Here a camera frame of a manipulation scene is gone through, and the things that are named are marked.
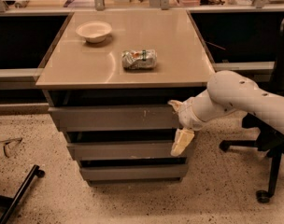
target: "white bowl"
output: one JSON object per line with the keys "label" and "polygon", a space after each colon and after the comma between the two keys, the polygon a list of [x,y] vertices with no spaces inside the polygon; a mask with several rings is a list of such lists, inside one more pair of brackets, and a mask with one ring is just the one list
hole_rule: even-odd
{"label": "white bowl", "polygon": [[111,25],[103,21],[89,21],[81,24],[76,30],[78,35],[84,37],[90,43],[104,41],[111,32]]}

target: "drawer front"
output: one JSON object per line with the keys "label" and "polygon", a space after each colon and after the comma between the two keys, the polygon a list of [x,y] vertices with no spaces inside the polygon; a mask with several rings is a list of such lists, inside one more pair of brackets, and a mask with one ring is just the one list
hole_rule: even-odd
{"label": "drawer front", "polygon": [[170,105],[52,107],[49,112],[61,132],[179,127],[178,115]]}
{"label": "drawer front", "polygon": [[[147,158],[172,158],[172,142],[137,142],[137,143],[103,143],[103,144],[68,144],[67,148],[73,160],[124,160]],[[191,146],[179,156],[190,157]]]}
{"label": "drawer front", "polygon": [[81,168],[80,172],[87,181],[168,179],[184,177],[188,172],[188,165]]}

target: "speckled floor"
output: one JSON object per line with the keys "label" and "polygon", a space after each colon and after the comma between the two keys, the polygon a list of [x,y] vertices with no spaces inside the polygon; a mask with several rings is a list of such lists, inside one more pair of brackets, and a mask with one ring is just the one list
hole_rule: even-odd
{"label": "speckled floor", "polygon": [[284,158],[276,196],[255,199],[266,189],[270,161],[256,149],[223,153],[223,139],[254,139],[242,130],[243,112],[212,121],[194,142],[190,169],[181,182],[104,184],[89,187],[72,161],[45,105],[0,106],[0,140],[22,137],[15,156],[0,145],[0,194],[13,196],[33,164],[36,179],[8,223],[284,223]]}

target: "robotic hand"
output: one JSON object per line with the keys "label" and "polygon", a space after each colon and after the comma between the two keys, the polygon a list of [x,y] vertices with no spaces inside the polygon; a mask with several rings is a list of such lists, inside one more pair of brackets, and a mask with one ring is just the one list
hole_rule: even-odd
{"label": "robotic hand", "polygon": [[214,74],[207,89],[184,102],[168,102],[183,129],[177,129],[171,155],[180,155],[210,120],[244,110],[284,134],[284,97],[264,91],[251,79],[232,71]]}

